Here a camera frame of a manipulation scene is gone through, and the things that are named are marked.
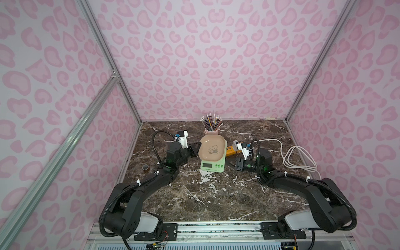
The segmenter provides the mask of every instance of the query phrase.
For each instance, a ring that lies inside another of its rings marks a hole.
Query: pink leopard print wall
[[[0,2],[0,226],[110,77],[74,0]]]
[[[345,0],[90,0],[143,120],[284,118]]]
[[[360,250],[397,250],[400,2],[362,0],[290,125],[357,211]]]
[[[116,86],[10,250],[83,249],[137,128]]]

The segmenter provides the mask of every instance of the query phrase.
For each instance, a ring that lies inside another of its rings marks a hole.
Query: metal rail
[[[304,84],[301,87],[298,95],[294,99],[293,105],[290,107],[290,110],[286,117],[287,121],[290,121],[294,116],[294,114],[296,113],[296,110],[298,106],[301,104],[301,101],[304,95],[306,94],[308,88],[312,84],[312,81],[316,73],[321,68],[321,65],[324,63],[325,58],[327,57],[330,49],[332,48],[336,38],[339,36],[340,32],[346,25],[346,22],[349,19],[352,11],[355,9],[355,6],[357,5],[358,1],[359,0],[347,0],[346,4],[344,5],[344,8],[342,9],[338,19],[336,20],[335,25],[333,26],[328,38],[326,39],[326,42],[322,47],[321,52],[319,53],[314,65],[312,66],[310,73],[305,79]]]
[[[114,89],[118,79],[112,76],[100,91],[82,118],[71,130],[64,143],[60,146],[50,162],[46,165],[40,176],[32,184],[24,198],[8,217],[0,231],[0,249],[7,250],[30,218],[32,212],[52,184],[57,174],[68,160],[75,146],[86,132],[94,117],[97,115],[108,95]]]
[[[259,231],[261,222],[269,221],[212,221],[212,222],[171,222],[178,223],[178,236],[174,243],[199,242],[291,242],[293,240],[264,240]],[[316,241],[354,241],[349,231],[336,231],[333,234],[325,231],[316,231]],[[310,241],[311,232],[306,230]],[[87,244],[120,244],[120,237],[107,238],[100,234],[98,223],[92,227]]]
[[[135,104],[133,103],[133,100],[128,92],[128,89],[126,88],[126,85],[123,81],[123,79],[120,77],[120,72],[118,70],[118,67],[116,66],[114,59],[112,58],[111,52],[107,46],[106,40],[103,37],[103,34],[99,28],[99,25],[97,24],[96,18],[94,16],[93,10],[90,7],[90,4],[88,3],[87,0],[76,0],[78,2],[78,5],[80,9],[82,10],[82,13],[84,17],[86,18],[86,21],[89,24],[90,29],[92,30],[92,33],[99,44],[99,47],[101,51],[103,52],[105,59],[107,60],[107,63],[110,67],[110,69],[116,74],[116,77],[120,79],[118,84],[120,85],[122,92],[124,93],[124,98],[128,102],[128,105],[132,112],[134,113],[134,116],[139,124],[142,123],[142,120],[140,119],[140,115],[135,107]]]

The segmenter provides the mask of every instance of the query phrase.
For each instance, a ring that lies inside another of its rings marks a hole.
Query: white cable
[[[259,141],[260,141],[260,142],[263,142],[263,141],[277,141],[277,142],[279,142],[279,143],[280,143],[280,155],[282,156],[283,165],[284,165],[285,167],[287,167],[287,168],[299,168],[299,169],[304,169],[304,170],[309,171],[309,172],[317,172],[317,173],[318,173],[318,176],[320,177],[320,180],[322,179],[322,178],[321,178],[321,174],[320,174],[319,171],[317,170],[317,163],[315,162],[314,158],[311,156],[311,154],[310,154],[305,148],[303,148],[303,147],[301,147],[301,146],[292,146],[291,148],[289,148],[289,150],[286,152],[286,154],[285,154],[285,156],[284,156],[284,155],[283,155],[283,152],[282,152],[282,147],[283,147],[283,145],[282,145],[282,142],[281,142],[280,140],[278,140],[278,139],[263,139],[263,140],[259,140]],[[295,149],[298,149],[303,155],[305,155],[305,157],[312,163],[313,166],[295,165],[295,164],[292,164],[292,163],[289,161],[289,158],[290,158],[290,156],[292,155],[292,153],[293,153],[293,151],[294,151]]]

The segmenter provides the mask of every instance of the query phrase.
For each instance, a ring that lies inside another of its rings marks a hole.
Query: brown marble surface
[[[198,142],[204,136],[201,122],[145,122],[135,145],[134,155],[126,172],[124,183],[143,179],[143,164],[150,166],[150,172],[157,168],[157,158],[151,147],[151,135],[155,130],[166,130],[175,134],[187,130],[188,143]],[[224,121],[222,135],[231,145],[233,140],[250,143],[253,138],[276,138],[283,143],[283,152],[293,146],[289,132],[281,120]],[[171,138],[164,134],[156,137],[156,148],[161,158],[165,156],[167,143]],[[274,168],[284,169],[278,142],[261,142],[272,154]],[[234,162],[235,156],[227,161]],[[308,207],[304,198],[286,192],[261,186],[250,179],[248,172],[235,171],[225,164],[224,172],[200,171],[201,160],[191,158],[180,167],[180,173],[170,186],[152,194],[143,205],[143,211],[161,215],[164,221],[212,221],[212,220],[275,220],[289,210]],[[294,164],[302,164],[295,151],[291,157]],[[290,173],[306,176],[306,171],[290,170]]]

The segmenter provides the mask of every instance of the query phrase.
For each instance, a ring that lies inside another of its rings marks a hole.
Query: pencil holder
[[[204,133],[207,135],[207,134],[218,134],[220,132],[220,129],[217,129],[217,130],[215,130],[215,131],[208,131],[208,130],[204,130]]]

